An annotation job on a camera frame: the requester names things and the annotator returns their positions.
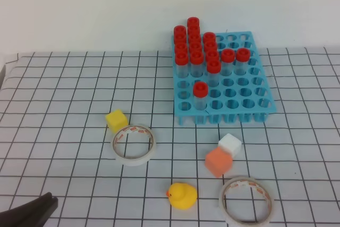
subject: red cap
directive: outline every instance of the red cap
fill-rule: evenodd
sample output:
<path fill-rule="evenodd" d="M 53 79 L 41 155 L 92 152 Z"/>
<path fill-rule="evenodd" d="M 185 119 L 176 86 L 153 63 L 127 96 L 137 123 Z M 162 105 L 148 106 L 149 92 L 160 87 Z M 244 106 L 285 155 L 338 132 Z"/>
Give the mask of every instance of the red cap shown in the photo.
<path fill-rule="evenodd" d="M 204 35 L 203 35 L 203 43 L 205 43 L 207 41 L 216 41 L 215 33 L 212 33 L 212 32 L 204 33 Z"/>
<path fill-rule="evenodd" d="M 184 33 L 178 33 L 174 35 L 174 42 L 175 44 L 178 43 L 185 43 L 186 44 L 186 34 Z"/>
<path fill-rule="evenodd" d="M 247 62 L 250 59 L 250 51 L 247 48 L 238 49 L 236 59 L 240 62 Z"/>
<path fill-rule="evenodd" d="M 201 42 L 199 41 L 191 42 L 189 45 L 189 53 L 191 53 L 192 51 L 197 51 L 197 50 L 202 51 Z"/>
<path fill-rule="evenodd" d="M 190 27 L 191 25 L 199 26 L 200 25 L 200 19 L 198 19 L 197 17 L 190 17 L 188 19 L 188 22 L 186 23 L 186 25 L 188 27 Z"/>
<path fill-rule="evenodd" d="M 192 41 L 201 42 L 201 35 L 199 33 L 192 33 L 189 35 L 189 43 Z"/>
<path fill-rule="evenodd" d="M 179 52 L 175 55 L 175 63 L 179 66 L 187 65 L 189 62 L 188 54 L 185 52 Z"/>
<path fill-rule="evenodd" d="M 190 27 L 188 27 L 188 35 L 199 34 L 199 33 L 200 33 L 199 26 L 191 25 Z"/>
<path fill-rule="evenodd" d="M 178 33 L 184 33 L 186 34 L 186 28 L 185 26 L 178 25 L 174 28 L 174 35 L 177 35 Z"/>
<path fill-rule="evenodd" d="M 185 43 L 177 43 L 175 45 L 175 53 L 179 53 L 179 52 L 188 52 L 188 47 Z"/>
<path fill-rule="evenodd" d="M 224 49 L 221 52 L 221 61 L 226 63 L 234 62 L 235 60 L 235 51 L 232 49 Z"/>
<path fill-rule="evenodd" d="M 221 62 L 219 60 L 211 60 L 207 64 L 207 70 L 211 74 L 218 74 L 221 71 Z"/>
<path fill-rule="evenodd" d="M 204 61 L 202 51 L 192 51 L 190 54 L 190 62 L 194 65 L 200 65 Z"/>
<path fill-rule="evenodd" d="M 208 95 L 208 85 L 205 82 L 196 82 L 193 85 L 193 94 L 198 98 L 204 98 Z"/>
<path fill-rule="evenodd" d="M 207 52 L 209 50 L 217 51 L 217 43 L 215 41 L 207 41 L 204 43 L 204 51 Z"/>
<path fill-rule="evenodd" d="M 206 62 L 209 62 L 212 60 L 219 60 L 218 52 L 215 50 L 210 50 L 206 52 Z"/>

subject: test tube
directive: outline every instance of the test tube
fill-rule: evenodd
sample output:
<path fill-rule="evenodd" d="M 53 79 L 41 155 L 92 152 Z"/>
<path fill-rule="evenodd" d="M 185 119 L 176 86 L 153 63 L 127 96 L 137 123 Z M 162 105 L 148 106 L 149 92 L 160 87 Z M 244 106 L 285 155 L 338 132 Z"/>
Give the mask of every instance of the test tube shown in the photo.
<path fill-rule="evenodd" d="M 218 86 L 218 76 L 221 71 L 221 62 L 219 60 L 211 60 L 207 63 L 208 85 L 210 87 Z"/>
<path fill-rule="evenodd" d="M 188 53 L 188 47 L 185 43 L 177 43 L 175 45 L 175 53 L 185 52 Z"/>
<path fill-rule="evenodd" d="M 174 43 L 184 43 L 186 44 L 186 34 L 184 33 L 177 33 L 174 35 Z"/>
<path fill-rule="evenodd" d="M 204 43 L 204 52 L 214 50 L 217 51 L 217 43 L 215 41 L 207 41 Z"/>
<path fill-rule="evenodd" d="M 203 75 L 203 53 L 202 51 L 193 51 L 190 54 L 191 75 L 201 77 Z"/>
<path fill-rule="evenodd" d="M 188 27 L 188 35 L 199 34 L 199 33 L 200 33 L 200 27 L 199 26 L 190 25 L 190 27 Z"/>
<path fill-rule="evenodd" d="M 250 51 L 247 48 L 240 48 L 236 52 L 235 74 L 244 75 L 248 68 Z"/>
<path fill-rule="evenodd" d="M 193 86 L 193 104 L 197 110 L 207 107 L 208 85 L 205 82 L 197 82 Z"/>
<path fill-rule="evenodd" d="M 212 32 L 206 32 L 203 35 L 203 43 L 208 42 L 208 41 L 215 41 L 216 42 L 216 35 L 215 33 Z"/>
<path fill-rule="evenodd" d="M 185 26 L 178 25 L 174 28 L 174 35 L 177 35 L 178 33 L 184 33 L 186 34 L 186 28 Z"/>
<path fill-rule="evenodd" d="M 198 19 L 197 17 L 190 17 L 190 18 L 188 18 L 186 25 L 187 25 L 187 27 L 190 27 L 192 25 L 199 26 L 200 25 L 200 19 Z"/>
<path fill-rule="evenodd" d="M 188 54 L 186 52 L 179 52 L 175 55 L 176 74 L 179 78 L 188 76 Z"/>
<path fill-rule="evenodd" d="M 231 75 L 234 69 L 235 51 L 224 49 L 221 52 L 221 75 Z"/>
<path fill-rule="evenodd" d="M 201 42 L 201 35 L 199 33 L 192 33 L 189 35 L 189 44 L 193 42 Z"/>
<path fill-rule="evenodd" d="M 189 53 L 193 51 L 202 51 L 202 45 L 200 41 L 194 41 L 189 44 Z"/>
<path fill-rule="evenodd" d="M 208 63 L 209 61 L 212 61 L 212 60 L 219 60 L 218 51 L 209 50 L 206 52 L 206 62 Z"/>

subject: white wall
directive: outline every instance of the white wall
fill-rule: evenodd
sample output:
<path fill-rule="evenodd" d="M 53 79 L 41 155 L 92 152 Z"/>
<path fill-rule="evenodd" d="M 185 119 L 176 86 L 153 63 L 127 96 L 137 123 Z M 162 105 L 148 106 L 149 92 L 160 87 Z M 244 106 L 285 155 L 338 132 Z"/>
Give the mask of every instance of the white wall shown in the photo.
<path fill-rule="evenodd" d="M 169 49 L 189 16 L 259 47 L 340 44 L 339 0 L 0 0 L 0 51 Z"/>

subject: test tube rack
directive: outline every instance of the test tube rack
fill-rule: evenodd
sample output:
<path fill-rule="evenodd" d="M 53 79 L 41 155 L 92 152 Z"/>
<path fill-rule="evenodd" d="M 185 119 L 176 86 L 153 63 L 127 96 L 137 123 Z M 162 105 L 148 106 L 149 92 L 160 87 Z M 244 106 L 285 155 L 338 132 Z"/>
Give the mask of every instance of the test tube rack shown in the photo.
<path fill-rule="evenodd" d="M 250 122 L 252 119 L 256 122 L 264 122 L 270 113 L 276 112 L 275 102 L 250 31 L 216 33 L 219 53 L 227 48 L 236 52 L 237 49 L 244 47 L 250 50 L 251 56 L 244 75 L 236 75 L 234 72 L 229 76 L 219 74 L 218 86 L 209 87 L 205 110 L 194 108 L 193 85 L 198 81 L 207 82 L 206 66 L 203 69 L 203 75 L 195 78 L 191 75 L 189 64 L 188 76 L 179 78 L 176 75 L 173 39 L 174 108 L 180 125 L 183 124 L 183 119 L 188 116 L 194 117 L 196 124 L 205 124 L 207 118 L 211 124 L 219 123 L 222 118 L 226 123 L 233 123 L 237 117 L 240 122 Z"/>

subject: tape roll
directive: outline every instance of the tape roll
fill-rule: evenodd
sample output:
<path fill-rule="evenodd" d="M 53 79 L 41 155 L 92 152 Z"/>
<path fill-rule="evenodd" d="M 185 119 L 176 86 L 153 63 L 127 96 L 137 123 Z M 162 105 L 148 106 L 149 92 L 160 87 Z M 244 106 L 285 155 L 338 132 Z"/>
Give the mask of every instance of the tape roll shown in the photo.
<path fill-rule="evenodd" d="M 227 208 L 226 208 L 226 204 L 224 203 L 224 196 L 229 189 L 234 189 L 234 188 L 239 188 L 239 187 L 250 187 L 252 188 L 253 191 L 257 191 L 263 196 L 263 198 L 267 202 L 268 211 L 269 211 L 267 217 L 264 220 L 257 222 L 257 223 L 255 222 L 245 223 L 229 215 Z M 220 191 L 220 194 L 219 194 L 218 206 L 222 211 L 225 221 L 228 224 L 233 225 L 233 226 L 247 226 L 247 227 L 248 226 L 251 226 L 251 227 L 264 226 L 265 224 L 270 222 L 272 215 L 273 215 L 273 200 L 271 199 L 269 192 L 257 180 L 255 180 L 254 178 L 248 178 L 245 176 L 239 176 L 237 178 L 233 178 L 223 185 Z"/>
<path fill-rule="evenodd" d="M 118 153 L 117 148 L 116 148 L 118 142 L 121 141 L 121 139 L 124 138 L 127 134 L 135 133 L 135 132 L 139 134 L 146 134 L 149 136 L 150 143 L 151 143 L 151 147 L 149 151 L 141 157 L 128 157 L 128 156 L 124 156 Z M 123 129 L 120 129 L 117 132 L 116 136 L 113 138 L 111 145 L 112 145 L 113 151 L 116 154 L 116 160 L 126 166 L 142 165 L 148 162 L 156 151 L 156 141 L 155 141 L 154 134 L 149 128 L 141 126 L 141 125 L 130 125 L 130 126 L 126 126 Z"/>

